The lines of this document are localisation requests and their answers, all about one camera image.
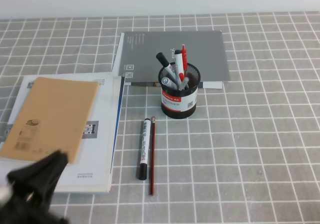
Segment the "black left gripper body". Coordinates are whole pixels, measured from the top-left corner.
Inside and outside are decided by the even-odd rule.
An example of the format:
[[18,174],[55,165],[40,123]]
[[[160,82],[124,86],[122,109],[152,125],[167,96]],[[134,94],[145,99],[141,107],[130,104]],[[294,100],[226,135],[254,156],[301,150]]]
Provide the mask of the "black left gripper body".
[[69,220],[50,212],[57,182],[37,187],[15,184],[0,188],[2,224],[68,224]]

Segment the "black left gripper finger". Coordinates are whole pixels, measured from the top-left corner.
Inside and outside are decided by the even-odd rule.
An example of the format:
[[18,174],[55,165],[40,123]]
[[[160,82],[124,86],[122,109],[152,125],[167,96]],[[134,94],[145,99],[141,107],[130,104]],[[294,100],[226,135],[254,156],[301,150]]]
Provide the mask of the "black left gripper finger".
[[66,153],[52,153],[28,166],[27,184],[32,190],[30,201],[49,203],[59,178],[68,164]]
[[55,151],[33,164],[10,171],[6,178],[12,184],[57,184],[62,172],[63,153]]

